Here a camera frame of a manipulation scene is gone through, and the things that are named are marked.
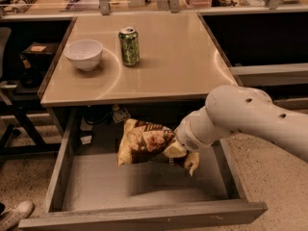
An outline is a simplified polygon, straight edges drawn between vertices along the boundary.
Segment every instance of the drawer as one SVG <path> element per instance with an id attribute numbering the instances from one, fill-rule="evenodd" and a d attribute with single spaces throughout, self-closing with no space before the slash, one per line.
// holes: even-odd
<path id="1" fill-rule="evenodd" d="M 132 117 L 174 129 L 200 102 L 126 105 Z M 23 230 L 170 230 L 250 223 L 266 210 L 248 202 L 225 141 L 203 151 L 190 177 L 159 162 L 116 165 L 123 123 L 97 124 L 91 144 L 79 143 L 82 108 L 74 108 L 64 132 L 39 218 Z"/>

